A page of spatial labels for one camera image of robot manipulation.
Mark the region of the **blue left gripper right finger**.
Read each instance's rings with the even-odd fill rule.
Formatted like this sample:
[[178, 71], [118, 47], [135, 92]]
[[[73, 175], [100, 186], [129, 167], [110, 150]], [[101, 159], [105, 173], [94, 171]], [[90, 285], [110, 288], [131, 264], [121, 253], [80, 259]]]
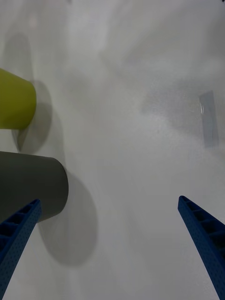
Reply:
[[219, 299], [225, 299], [225, 225], [183, 195], [178, 211]]

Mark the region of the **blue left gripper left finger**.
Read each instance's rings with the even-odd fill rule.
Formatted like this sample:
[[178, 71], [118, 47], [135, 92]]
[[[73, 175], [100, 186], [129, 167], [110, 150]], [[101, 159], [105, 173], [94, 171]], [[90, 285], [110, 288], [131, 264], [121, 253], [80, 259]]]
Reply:
[[5, 294], [41, 213], [41, 201], [36, 199], [0, 224], [0, 297]]

